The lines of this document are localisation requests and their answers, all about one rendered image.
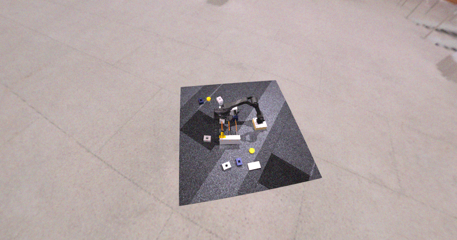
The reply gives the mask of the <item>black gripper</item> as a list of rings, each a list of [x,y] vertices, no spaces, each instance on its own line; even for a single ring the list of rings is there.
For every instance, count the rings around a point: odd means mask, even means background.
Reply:
[[[232,116],[232,115],[223,116],[223,115],[221,114],[221,115],[219,116],[218,114],[214,114],[214,120],[220,121],[220,118],[221,118],[221,119],[224,119],[224,120],[225,120],[224,122],[232,121],[232,120],[233,120],[233,116]]]

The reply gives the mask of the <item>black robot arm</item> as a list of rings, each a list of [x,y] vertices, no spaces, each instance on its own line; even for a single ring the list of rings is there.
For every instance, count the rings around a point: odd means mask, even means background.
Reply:
[[[248,101],[248,99],[251,99],[251,102]],[[255,108],[257,116],[256,121],[258,124],[263,124],[265,122],[264,114],[262,113],[262,111],[260,111],[260,108],[258,107],[257,97],[254,96],[244,97],[238,101],[234,101],[233,103],[224,103],[220,106],[220,108],[214,108],[214,114],[222,114],[223,116],[226,116],[227,113],[230,113],[233,108],[240,106],[242,104],[248,104]]]

